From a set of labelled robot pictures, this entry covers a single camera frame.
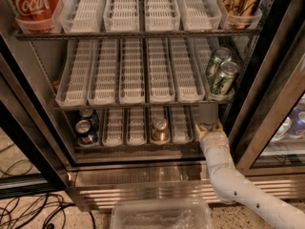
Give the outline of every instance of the can lid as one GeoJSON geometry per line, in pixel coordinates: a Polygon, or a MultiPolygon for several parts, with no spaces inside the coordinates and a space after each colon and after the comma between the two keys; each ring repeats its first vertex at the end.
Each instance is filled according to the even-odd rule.
{"type": "Polygon", "coordinates": [[[81,120],[81,121],[77,122],[77,124],[75,126],[75,130],[79,134],[84,134],[91,128],[91,126],[92,125],[90,124],[90,122],[88,120],[81,120]]]}
{"type": "Polygon", "coordinates": [[[224,61],[224,60],[230,60],[232,58],[232,54],[229,49],[220,47],[214,51],[214,57],[216,57],[221,61],[224,61]]]}
{"type": "Polygon", "coordinates": [[[235,75],[239,72],[239,67],[234,62],[223,62],[220,65],[220,69],[223,73],[229,74],[229,75],[235,75]]]}
{"type": "Polygon", "coordinates": [[[158,117],[152,121],[152,125],[157,131],[164,131],[168,128],[168,120],[163,117],[158,117]]]}
{"type": "Polygon", "coordinates": [[[93,112],[93,109],[82,109],[79,111],[79,115],[81,115],[82,117],[90,117],[93,112]]]}

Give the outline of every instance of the coca-cola can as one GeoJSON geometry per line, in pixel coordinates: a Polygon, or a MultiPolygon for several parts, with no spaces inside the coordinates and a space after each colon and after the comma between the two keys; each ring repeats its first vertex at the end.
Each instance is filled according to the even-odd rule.
{"type": "MultiPolygon", "coordinates": [[[[48,0],[11,0],[19,13],[20,19],[23,21],[43,21],[51,19],[52,11],[48,0]]],[[[53,28],[53,25],[37,23],[35,29],[31,32],[48,32],[53,28]]]]}

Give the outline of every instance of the silver can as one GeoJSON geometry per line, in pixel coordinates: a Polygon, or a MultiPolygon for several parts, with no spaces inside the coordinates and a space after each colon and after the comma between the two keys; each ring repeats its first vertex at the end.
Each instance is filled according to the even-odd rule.
{"type": "Polygon", "coordinates": [[[152,121],[152,140],[165,141],[170,138],[169,123],[166,118],[158,117],[152,121]]]}
{"type": "Polygon", "coordinates": [[[234,62],[223,62],[219,66],[211,86],[211,93],[227,94],[234,85],[239,73],[239,67],[234,62]]]}
{"type": "Polygon", "coordinates": [[[232,53],[229,49],[220,47],[217,50],[212,52],[210,57],[207,69],[206,69],[206,77],[209,85],[211,86],[213,83],[214,75],[219,68],[219,65],[225,61],[232,60],[232,53]]]}
{"type": "Polygon", "coordinates": [[[78,121],[75,131],[83,144],[93,144],[97,141],[96,131],[88,120],[78,121]]]}

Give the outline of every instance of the refrigerator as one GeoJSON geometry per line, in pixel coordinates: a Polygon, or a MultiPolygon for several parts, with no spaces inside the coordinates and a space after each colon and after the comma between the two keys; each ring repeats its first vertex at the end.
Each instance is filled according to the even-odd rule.
{"type": "MultiPolygon", "coordinates": [[[[209,117],[207,110],[216,107],[236,168],[277,197],[304,198],[303,137],[281,139],[287,139],[287,147],[293,143],[297,152],[291,155],[279,155],[281,150],[273,153],[270,145],[277,142],[269,144],[304,94],[304,0],[262,0],[259,23],[240,30],[226,24],[199,29],[195,23],[188,24],[181,5],[173,2],[171,27],[166,31],[158,31],[156,21],[147,16],[148,0],[131,0],[137,2],[131,7],[137,15],[121,20],[121,24],[113,19],[114,13],[107,12],[113,9],[110,3],[114,0],[97,0],[103,15],[94,15],[98,31],[92,21],[84,31],[82,25],[70,23],[75,1],[64,0],[59,15],[63,29],[31,33],[22,24],[21,30],[16,28],[14,6],[10,0],[0,0],[1,82],[37,130],[34,136],[44,140],[18,145],[50,185],[50,191],[65,190],[82,211],[107,210],[117,201],[149,198],[201,197],[219,202],[194,131],[195,121],[209,117]],[[203,76],[212,50],[218,47],[230,48],[240,66],[234,88],[224,98],[211,94],[203,76]],[[82,68],[85,71],[76,77],[81,78],[75,81],[78,92],[68,93],[65,84],[71,78],[78,49],[83,53],[79,63],[87,63],[82,68]],[[181,82],[189,84],[190,78],[178,71],[176,62],[185,55],[196,83],[195,95],[183,93],[181,82]],[[154,56],[162,59],[165,78],[172,82],[163,98],[153,92],[154,56]],[[104,83],[111,82],[102,84],[111,96],[106,103],[93,94],[99,71],[97,58],[110,65],[111,73],[103,72],[109,77],[103,78],[104,83]],[[139,66],[135,69],[138,72],[128,72],[131,62],[139,66]],[[135,77],[136,84],[124,83],[135,77]],[[179,77],[187,78],[178,81],[179,77]],[[99,128],[90,130],[91,139],[96,141],[84,143],[75,126],[80,111],[88,109],[96,110],[99,128]],[[168,119],[169,125],[161,141],[152,131],[154,118],[160,116],[168,119]],[[278,156],[282,162],[276,163],[278,156]],[[291,156],[298,162],[283,164],[291,156]]],[[[217,6],[217,0],[209,1],[217,6]]],[[[211,10],[215,17],[220,14],[222,23],[225,13],[211,10]]],[[[12,113],[15,106],[10,102],[6,108],[12,113]]],[[[23,127],[21,135],[10,125],[9,115],[1,113],[1,127],[7,133],[31,136],[24,128],[27,125],[19,124],[23,127]]]]}

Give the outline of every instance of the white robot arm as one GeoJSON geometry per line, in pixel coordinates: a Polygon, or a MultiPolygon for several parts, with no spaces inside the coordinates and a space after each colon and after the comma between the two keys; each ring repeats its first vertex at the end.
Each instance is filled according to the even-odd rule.
{"type": "Polygon", "coordinates": [[[278,229],[305,228],[305,214],[294,206],[264,193],[239,173],[230,154],[229,140],[220,130],[200,135],[210,181],[217,197],[225,202],[246,205],[278,229]]]}

